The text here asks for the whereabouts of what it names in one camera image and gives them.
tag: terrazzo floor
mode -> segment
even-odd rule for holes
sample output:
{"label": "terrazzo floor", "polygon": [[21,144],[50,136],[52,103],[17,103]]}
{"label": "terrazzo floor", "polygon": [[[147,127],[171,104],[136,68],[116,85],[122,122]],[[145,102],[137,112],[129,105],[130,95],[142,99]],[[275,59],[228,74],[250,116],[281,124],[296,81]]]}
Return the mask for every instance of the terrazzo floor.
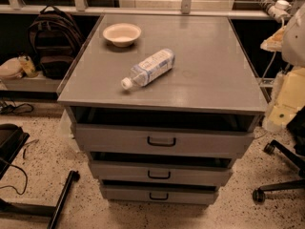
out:
{"label": "terrazzo floor", "polygon": [[[80,179],[68,195],[56,228],[111,229],[230,229],[230,228],[305,228],[305,191],[291,190],[267,194],[264,204],[252,200],[254,188],[279,181],[299,179],[296,167],[279,152],[266,155],[262,149],[276,139],[286,147],[294,143],[283,130],[278,134],[255,129],[255,140],[245,156],[234,167],[234,174],[219,197],[209,207],[201,205],[162,204],[152,202],[107,201],[102,198],[98,182],[93,179],[87,157],[61,133],[63,109],[55,103],[32,103],[31,114],[1,115],[0,124],[13,123],[30,134],[28,142],[38,139],[23,150],[13,164],[29,176],[26,193],[18,196],[12,189],[1,189],[0,198],[10,202],[54,206],[70,170]],[[14,185],[19,191],[25,178],[10,167],[0,186]],[[47,228],[45,219],[0,218],[1,229]]]}

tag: gray drawer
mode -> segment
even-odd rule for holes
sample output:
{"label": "gray drawer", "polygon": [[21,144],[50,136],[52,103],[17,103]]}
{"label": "gray drawer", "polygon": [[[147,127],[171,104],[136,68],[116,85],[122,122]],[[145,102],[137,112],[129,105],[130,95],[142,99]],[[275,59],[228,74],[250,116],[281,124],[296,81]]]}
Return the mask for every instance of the gray drawer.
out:
{"label": "gray drawer", "polygon": [[162,182],[171,184],[224,186],[232,175],[231,169],[173,166],[166,164],[93,161],[94,177],[105,180]]}
{"label": "gray drawer", "polygon": [[101,185],[103,198],[131,201],[190,203],[210,205],[218,193],[204,190],[186,190],[156,187]]}
{"label": "gray drawer", "polygon": [[75,138],[85,151],[239,158],[248,149],[254,135],[77,124]]}

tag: clear plastic bottle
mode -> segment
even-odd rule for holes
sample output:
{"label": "clear plastic bottle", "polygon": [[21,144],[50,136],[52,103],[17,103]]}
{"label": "clear plastic bottle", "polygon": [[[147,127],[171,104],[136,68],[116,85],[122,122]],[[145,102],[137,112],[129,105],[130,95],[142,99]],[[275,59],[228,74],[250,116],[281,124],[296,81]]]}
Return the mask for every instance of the clear plastic bottle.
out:
{"label": "clear plastic bottle", "polygon": [[161,74],[173,67],[174,54],[172,50],[163,49],[131,68],[129,77],[121,81],[125,90],[133,86],[144,87]]}
{"label": "clear plastic bottle", "polygon": [[21,53],[18,57],[18,60],[23,71],[28,77],[34,78],[38,75],[38,71],[36,70],[34,63],[26,53]]}

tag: white bowl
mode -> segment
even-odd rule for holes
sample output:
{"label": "white bowl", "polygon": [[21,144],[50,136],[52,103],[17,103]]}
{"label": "white bowl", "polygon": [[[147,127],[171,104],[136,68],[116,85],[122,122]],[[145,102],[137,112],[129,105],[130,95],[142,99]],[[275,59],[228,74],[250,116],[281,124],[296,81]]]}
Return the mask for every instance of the white bowl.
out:
{"label": "white bowl", "polygon": [[116,47],[130,46],[141,34],[141,29],[133,24],[114,24],[104,29],[103,36]]}

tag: drawer handle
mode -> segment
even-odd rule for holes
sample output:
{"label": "drawer handle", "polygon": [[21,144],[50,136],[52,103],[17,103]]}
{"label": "drawer handle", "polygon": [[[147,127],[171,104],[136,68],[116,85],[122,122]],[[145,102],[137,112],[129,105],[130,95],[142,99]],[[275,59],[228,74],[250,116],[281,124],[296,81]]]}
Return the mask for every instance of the drawer handle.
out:
{"label": "drawer handle", "polygon": [[147,176],[151,179],[169,179],[169,178],[171,178],[171,172],[169,172],[167,177],[154,177],[151,175],[151,171],[148,171]]}
{"label": "drawer handle", "polygon": [[150,199],[151,200],[158,200],[158,201],[165,201],[165,200],[169,199],[169,194],[167,193],[164,198],[154,198],[152,193],[150,193]]}
{"label": "drawer handle", "polygon": [[173,147],[175,145],[175,137],[173,138],[172,143],[155,143],[151,142],[151,137],[147,137],[147,143],[150,144],[151,146],[159,146],[159,147]]}

